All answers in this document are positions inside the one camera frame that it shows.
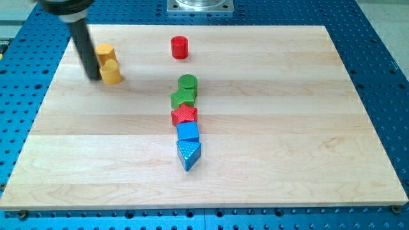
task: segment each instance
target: green block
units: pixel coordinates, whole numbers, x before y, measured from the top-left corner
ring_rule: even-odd
[[[179,88],[177,92],[171,94],[172,109],[179,109],[185,103],[189,107],[194,107],[194,90]]]
[[[182,75],[181,77],[179,77],[178,83],[179,88],[193,89],[194,98],[197,97],[197,79],[195,76],[191,74]]]

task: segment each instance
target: red star block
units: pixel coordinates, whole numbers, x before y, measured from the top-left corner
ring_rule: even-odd
[[[189,107],[183,103],[179,109],[172,111],[172,123],[174,126],[178,123],[189,121],[197,121],[197,108]]]

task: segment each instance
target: wooden board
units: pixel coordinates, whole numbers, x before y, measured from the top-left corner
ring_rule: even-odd
[[[5,210],[405,204],[321,26],[90,26],[124,81],[88,82],[70,42]],[[189,38],[188,60],[169,54]],[[202,157],[184,172],[169,95],[199,79]]]

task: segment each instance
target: yellow cylinder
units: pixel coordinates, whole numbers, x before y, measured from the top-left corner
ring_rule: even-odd
[[[115,60],[109,59],[100,68],[102,80],[105,84],[117,84],[122,81],[122,76]]]
[[[115,56],[114,47],[112,47],[112,45],[109,45],[109,44],[98,45],[95,49],[95,52],[102,66],[105,65],[105,62],[110,59],[118,62]]]

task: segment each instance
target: blue triangle block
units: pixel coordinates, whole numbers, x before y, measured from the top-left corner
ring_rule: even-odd
[[[196,121],[179,123],[176,125],[179,141],[199,142],[199,129]]]
[[[176,145],[180,162],[185,171],[189,171],[201,156],[201,144],[200,142],[177,141]]]

